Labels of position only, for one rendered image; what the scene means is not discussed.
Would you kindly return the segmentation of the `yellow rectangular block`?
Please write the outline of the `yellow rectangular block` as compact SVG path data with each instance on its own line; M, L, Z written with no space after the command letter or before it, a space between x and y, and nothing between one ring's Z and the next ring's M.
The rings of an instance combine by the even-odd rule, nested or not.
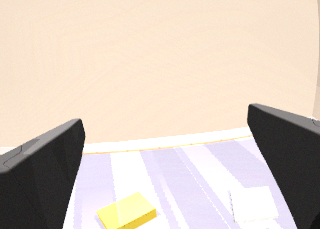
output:
M155 206L149 204L140 192L132 193L96 212L105 229L135 229L157 217Z

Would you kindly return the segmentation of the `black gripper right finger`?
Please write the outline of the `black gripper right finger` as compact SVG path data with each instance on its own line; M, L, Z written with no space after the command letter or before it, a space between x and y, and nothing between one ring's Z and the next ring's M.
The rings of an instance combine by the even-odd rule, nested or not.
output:
M320 229L320 121L249 104L247 124L297 229Z

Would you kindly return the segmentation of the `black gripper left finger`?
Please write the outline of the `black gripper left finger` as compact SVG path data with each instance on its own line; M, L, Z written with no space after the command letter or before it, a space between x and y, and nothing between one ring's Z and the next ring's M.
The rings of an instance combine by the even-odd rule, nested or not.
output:
M84 141L73 118L0 154L0 229L63 229Z

